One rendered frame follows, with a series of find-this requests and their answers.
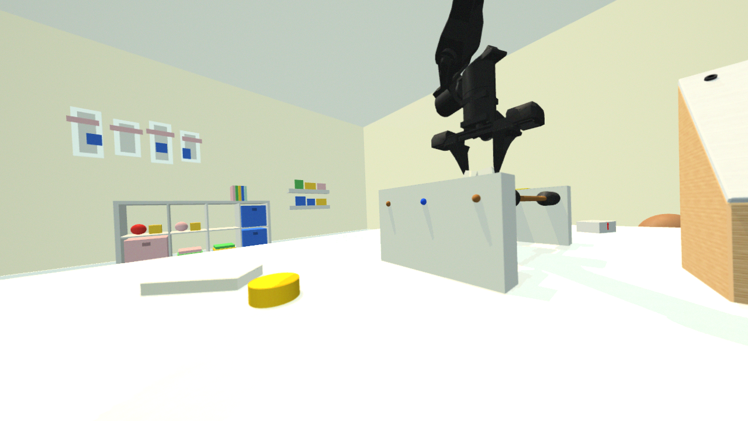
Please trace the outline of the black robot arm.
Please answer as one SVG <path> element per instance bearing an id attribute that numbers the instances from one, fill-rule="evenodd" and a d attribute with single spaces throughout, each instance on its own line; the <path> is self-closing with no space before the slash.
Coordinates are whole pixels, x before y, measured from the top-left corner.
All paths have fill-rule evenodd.
<path id="1" fill-rule="evenodd" d="M 436 112 L 444 118 L 462 108 L 460 101 L 469 91 L 496 88 L 495 64 L 507 56 L 507 51 L 488 45 L 470 64 L 483 32 L 483 4 L 484 0 L 452 0 L 435 54 L 440 87 L 433 96 Z"/>

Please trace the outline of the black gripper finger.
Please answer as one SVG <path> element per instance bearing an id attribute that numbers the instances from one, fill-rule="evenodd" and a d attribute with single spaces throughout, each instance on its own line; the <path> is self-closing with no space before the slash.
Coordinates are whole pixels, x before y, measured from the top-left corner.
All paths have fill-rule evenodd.
<path id="1" fill-rule="evenodd" d="M 469 171 L 469 146 L 464 146 L 464 144 L 460 144 L 459 142 L 452 142 L 451 144 L 444 146 L 444 148 L 451 151 L 451 154 L 456 159 L 457 164 L 459 164 L 460 171 L 463 175 L 465 171 Z"/>
<path id="2" fill-rule="evenodd" d="M 495 173 L 500 172 L 508 147 L 515 137 L 522 135 L 515 127 L 505 127 L 493 131 L 493 165 Z"/>

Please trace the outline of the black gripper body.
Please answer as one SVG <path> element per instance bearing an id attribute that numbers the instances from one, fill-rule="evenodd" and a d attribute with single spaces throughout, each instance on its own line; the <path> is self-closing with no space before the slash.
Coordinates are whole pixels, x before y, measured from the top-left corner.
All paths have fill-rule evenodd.
<path id="1" fill-rule="evenodd" d="M 434 135 L 432 137 L 433 149 L 449 151 L 444 148 L 447 144 L 459 142 L 465 145 L 465 140 L 488 135 L 494 130 L 505 127 L 530 130 L 545 124 L 544 110 L 534 101 L 507 109 L 505 118 L 498 120 L 497 105 L 496 88 L 479 87 L 469 91 L 459 104 L 464 108 L 463 122 L 460 122 L 460 128 L 464 131 L 452 133 L 447 130 Z"/>

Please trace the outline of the yellow short cylinder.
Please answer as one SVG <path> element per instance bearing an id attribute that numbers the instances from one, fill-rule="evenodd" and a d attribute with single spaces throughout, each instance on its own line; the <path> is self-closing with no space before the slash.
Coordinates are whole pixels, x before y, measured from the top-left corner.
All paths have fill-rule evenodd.
<path id="1" fill-rule="evenodd" d="M 300 275 L 293 272 L 262 275 L 248 283 L 248 304 L 252 308 L 277 307 L 300 294 Z"/>

